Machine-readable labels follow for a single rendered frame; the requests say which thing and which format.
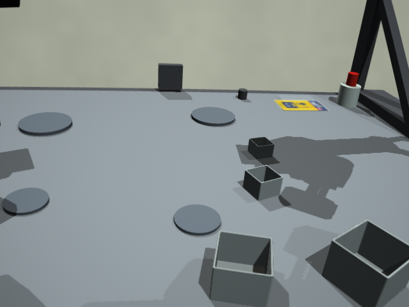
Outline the grey cylinder with red cap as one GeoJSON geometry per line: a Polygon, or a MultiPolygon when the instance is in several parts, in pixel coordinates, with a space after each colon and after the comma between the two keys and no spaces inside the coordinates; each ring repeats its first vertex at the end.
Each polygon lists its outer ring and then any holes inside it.
{"type": "Polygon", "coordinates": [[[346,82],[340,84],[337,96],[337,104],[343,107],[356,107],[359,99],[361,86],[357,84],[359,74],[348,72],[346,82]]]}

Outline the black cylinder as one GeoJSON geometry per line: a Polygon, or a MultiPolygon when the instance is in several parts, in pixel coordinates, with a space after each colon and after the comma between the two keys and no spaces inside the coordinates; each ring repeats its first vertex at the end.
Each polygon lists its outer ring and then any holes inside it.
{"type": "Polygon", "coordinates": [[[246,100],[247,99],[247,89],[240,88],[238,89],[238,99],[246,100]]]}

